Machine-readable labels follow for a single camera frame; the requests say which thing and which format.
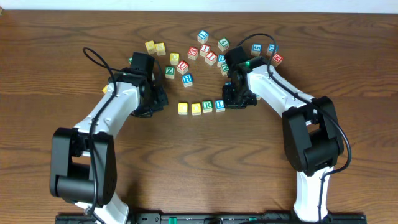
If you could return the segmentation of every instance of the toy block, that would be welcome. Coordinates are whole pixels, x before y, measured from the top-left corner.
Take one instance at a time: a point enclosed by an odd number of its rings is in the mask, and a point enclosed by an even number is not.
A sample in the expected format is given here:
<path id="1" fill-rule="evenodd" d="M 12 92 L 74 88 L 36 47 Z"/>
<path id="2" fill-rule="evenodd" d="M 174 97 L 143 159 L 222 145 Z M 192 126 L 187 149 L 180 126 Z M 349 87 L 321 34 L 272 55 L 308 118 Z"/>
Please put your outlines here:
<path id="1" fill-rule="evenodd" d="M 199 56 L 199 49 L 196 47 L 190 47 L 188 50 L 188 58 L 192 60 L 196 60 Z"/>
<path id="2" fill-rule="evenodd" d="M 177 71 L 181 73 L 181 75 L 185 74 L 189 69 L 189 65 L 187 62 L 183 60 L 177 65 Z"/>
<path id="3" fill-rule="evenodd" d="M 162 56 L 166 54 L 166 48 L 164 47 L 164 43 L 156 44 L 156 53 L 157 56 Z"/>
<path id="4" fill-rule="evenodd" d="M 271 57 L 272 51 L 274 50 L 275 45 L 274 44 L 269 44 L 268 49 L 267 49 L 267 56 Z M 278 52 L 278 45 L 276 46 L 275 54 Z"/>
<path id="5" fill-rule="evenodd" d="M 280 54 L 276 53 L 271 60 L 271 65 L 273 65 L 276 68 L 280 63 L 282 63 L 283 59 L 284 58 L 280 56 Z"/>
<path id="6" fill-rule="evenodd" d="M 206 57 L 206 55 L 210 52 L 210 50 L 211 50 L 211 47 L 209 45 L 203 44 L 200 47 L 200 53 L 199 54 L 200 54 L 200 56 Z"/>
<path id="7" fill-rule="evenodd" d="M 186 74 L 181 76 L 182 83 L 184 84 L 184 87 L 192 86 L 193 85 L 193 80 L 191 74 Z"/>
<path id="8" fill-rule="evenodd" d="M 188 103 L 179 103 L 178 104 L 178 114 L 179 115 L 188 115 Z"/>
<path id="9" fill-rule="evenodd" d="M 200 31 L 200 33 L 198 34 L 198 41 L 201 44 L 204 44 L 207 42 L 207 40 L 209 40 L 209 34 L 204 30 Z"/>
<path id="10" fill-rule="evenodd" d="M 215 54 L 214 52 L 209 52 L 206 55 L 206 63 L 209 64 L 210 66 L 214 65 L 214 63 L 216 63 L 217 61 L 217 54 Z"/>
<path id="11" fill-rule="evenodd" d="M 210 113 L 213 111 L 213 102 L 211 100 L 203 101 L 202 103 L 203 113 Z"/>
<path id="12" fill-rule="evenodd" d="M 179 53 L 170 53 L 170 64 L 178 65 L 180 61 L 180 54 Z"/>
<path id="13" fill-rule="evenodd" d="M 227 38 L 222 38 L 218 41 L 218 48 L 223 52 L 229 47 L 229 40 Z"/>
<path id="14" fill-rule="evenodd" d="M 253 44 L 251 48 L 251 55 L 253 56 L 260 56 L 262 50 L 262 44 Z"/>
<path id="15" fill-rule="evenodd" d="M 107 90 L 108 90 L 108 85 L 106 85 L 106 86 L 102 89 L 102 92 L 105 94 L 105 93 L 107 92 Z"/>
<path id="16" fill-rule="evenodd" d="M 156 52 L 156 46 L 153 40 L 146 42 L 145 47 L 147 48 L 148 54 L 153 54 Z"/>
<path id="17" fill-rule="evenodd" d="M 223 100 L 216 100 L 216 112 L 223 112 L 223 111 L 225 111 L 224 101 Z"/>
<path id="18" fill-rule="evenodd" d="M 228 65 L 227 65 L 227 64 L 222 64 L 222 65 L 221 65 L 221 74 L 222 74 L 223 76 L 225 76 L 225 75 L 228 74 L 228 70 L 229 70 L 229 68 L 228 68 Z"/>
<path id="19" fill-rule="evenodd" d="M 192 103 L 192 115 L 200 115 L 201 108 L 200 103 Z"/>
<path id="20" fill-rule="evenodd" d="M 174 69 L 174 67 L 166 66 L 166 71 L 165 71 L 165 73 L 164 73 L 164 75 L 166 76 L 166 78 L 174 79 L 174 74 L 175 74 L 175 69 Z"/>
<path id="21" fill-rule="evenodd" d="M 224 63 L 225 63 L 224 55 L 218 55 L 217 66 L 220 67 Z"/>

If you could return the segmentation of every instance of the wood grain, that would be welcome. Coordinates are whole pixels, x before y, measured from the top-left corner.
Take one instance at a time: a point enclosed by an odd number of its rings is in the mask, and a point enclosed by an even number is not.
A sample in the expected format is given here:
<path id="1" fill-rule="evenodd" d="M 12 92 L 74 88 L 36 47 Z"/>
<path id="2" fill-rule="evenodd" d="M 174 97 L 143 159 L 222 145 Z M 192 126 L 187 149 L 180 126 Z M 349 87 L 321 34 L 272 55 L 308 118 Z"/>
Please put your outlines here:
<path id="1" fill-rule="evenodd" d="M 6 11 L 0 17 L 0 223 L 53 223 L 81 212 L 49 192 L 51 138 L 72 127 L 102 97 L 106 70 L 82 54 L 92 47 L 116 68 L 144 42 L 180 53 L 195 82 L 165 80 L 170 105 L 151 119 L 129 118 L 116 140 L 117 193 L 134 208 L 183 212 L 290 210 L 296 177 L 283 150 L 281 119 L 264 102 L 245 110 L 179 116 L 179 101 L 221 98 L 217 66 L 188 60 L 205 29 L 236 45 L 273 35 L 279 73 L 297 88 L 335 103 L 353 146 L 346 172 L 332 177 L 328 208 L 396 223 L 398 207 L 398 16 L 192 12 Z M 267 45 L 261 37 L 244 43 Z M 341 156 L 338 166 L 345 162 Z"/>

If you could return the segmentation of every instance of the row of blocks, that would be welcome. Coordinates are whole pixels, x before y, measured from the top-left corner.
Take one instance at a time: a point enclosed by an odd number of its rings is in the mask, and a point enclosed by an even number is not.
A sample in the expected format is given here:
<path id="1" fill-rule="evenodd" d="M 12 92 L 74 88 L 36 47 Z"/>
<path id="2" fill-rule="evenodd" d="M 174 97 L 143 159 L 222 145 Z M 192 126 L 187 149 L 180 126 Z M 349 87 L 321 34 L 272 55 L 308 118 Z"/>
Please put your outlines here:
<path id="1" fill-rule="evenodd" d="M 213 102 L 211 100 L 203 101 L 200 103 L 192 104 L 192 115 L 201 115 L 201 105 L 203 106 L 203 113 L 213 112 Z M 225 111 L 224 101 L 216 100 L 216 112 Z M 179 103 L 178 104 L 178 114 L 179 115 L 188 115 L 188 103 Z"/>
<path id="2" fill-rule="evenodd" d="M 271 57 L 272 55 L 272 51 L 274 51 L 275 49 L 275 45 L 274 44 L 269 44 L 268 48 L 267 48 L 267 53 L 266 55 L 268 57 Z M 252 48 L 251 48 L 251 55 L 253 56 L 260 56 L 261 54 L 261 50 L 262 50 L 262 44 L 253 44 Z M 282 63 L 282 60 L 284 59 L 280 54 L 277 53 L 278 52 L 278 46 L 276 46 L 275 49 L 275 55 L 273 56 L 272 60 L 271 60 L 271 65 L 273 65 L 274 67 L 277 67 L 278 65 L 280 65 L 280 63 Z"/>

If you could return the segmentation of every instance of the white background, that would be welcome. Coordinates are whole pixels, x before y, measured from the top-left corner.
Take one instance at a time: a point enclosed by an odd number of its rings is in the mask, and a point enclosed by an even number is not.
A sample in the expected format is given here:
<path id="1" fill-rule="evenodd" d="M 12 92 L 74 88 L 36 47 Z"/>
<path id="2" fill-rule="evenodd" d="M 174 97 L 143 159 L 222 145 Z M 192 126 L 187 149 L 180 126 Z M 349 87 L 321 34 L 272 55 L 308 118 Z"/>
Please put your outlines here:
<path id="1" fill-rule="evenodd" d="M 4 9 L 398 13 L 398 0 L 0 0 Z"/>

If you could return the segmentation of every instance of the wooden tabletop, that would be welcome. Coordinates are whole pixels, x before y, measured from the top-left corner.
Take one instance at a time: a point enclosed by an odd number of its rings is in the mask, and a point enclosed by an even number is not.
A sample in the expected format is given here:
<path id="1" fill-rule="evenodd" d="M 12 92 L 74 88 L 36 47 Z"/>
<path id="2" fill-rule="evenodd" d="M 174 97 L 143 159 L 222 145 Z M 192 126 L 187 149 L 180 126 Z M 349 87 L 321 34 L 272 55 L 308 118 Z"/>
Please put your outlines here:
<path id="1" fill-rule="evenodd" d="M 130 117 L 115 142 L 116 191 L 131 208 L 165 213 L 262 213 L 290 210 L 296 173 L 283 148 L 282 120 L 264 101 L 245 110 L 180 116 L 177 104 L 221 98 L 228 79 L 203 57 L 197 34 L 236 45 L 266 32 L 279 43 L 278 72 L 300 90 L 328 96 L 353 148 L 353 161 L 328 189 L 332 212 L 364 213 L 396 223 L 398 208 L 398 16 L 377 14 L 3 11 L 0 17 L 0 223 L 53 223 L 82 212 L 50 195 L 51 139 L 102 98 L 105 69 L 82 52 L 95 49 L 114 68 L 128 67 L 144 42 L 164 42 L 190 65 L 164 80 L 169 105 L 151 119 Z M 268 45 L 256 37 L 245 42 Z M 338 159 L 342 166 L 346 152 Z"/>

